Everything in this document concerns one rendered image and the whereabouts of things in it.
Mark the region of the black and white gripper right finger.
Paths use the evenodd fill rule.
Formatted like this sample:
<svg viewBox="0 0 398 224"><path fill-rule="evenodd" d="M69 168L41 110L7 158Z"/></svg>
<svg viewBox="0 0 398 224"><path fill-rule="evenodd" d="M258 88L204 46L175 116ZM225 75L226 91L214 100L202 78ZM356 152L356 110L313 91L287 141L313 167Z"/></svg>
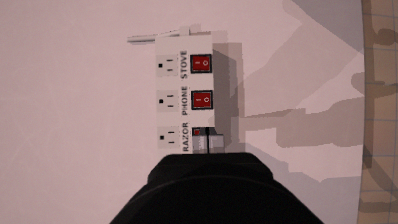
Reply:
<svg viewBox="0 0 398 224"><path fill-rule="evenodd" d="M224 153L224 135L217 134L214 127L207 127L208 153Z"/></svg>

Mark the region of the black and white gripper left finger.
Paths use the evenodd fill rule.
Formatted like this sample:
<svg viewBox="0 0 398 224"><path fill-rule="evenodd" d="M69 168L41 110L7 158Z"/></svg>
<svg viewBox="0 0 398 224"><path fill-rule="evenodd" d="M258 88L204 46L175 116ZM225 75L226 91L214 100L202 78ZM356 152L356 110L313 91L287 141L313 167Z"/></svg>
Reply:
<svg viewBox="0 0 398 224"><path fill-rule="evenodd" d="M208 131L207 127L200 127L198 135L192 136L193 154L208 153Z"/></svg>

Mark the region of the white power strip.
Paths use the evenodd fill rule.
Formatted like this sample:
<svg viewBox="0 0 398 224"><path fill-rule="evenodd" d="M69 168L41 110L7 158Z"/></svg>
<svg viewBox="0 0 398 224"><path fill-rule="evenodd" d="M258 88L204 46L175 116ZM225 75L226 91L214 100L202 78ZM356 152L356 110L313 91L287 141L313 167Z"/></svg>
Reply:
<svg viewBox="0 0 398 224"><path fill-rule="evenodd" d="M155 41L158 163L166 155L193 154L192 136L200 127L215 128L212 35L190 36L190 26L179 26L126 41Z"/></svg>

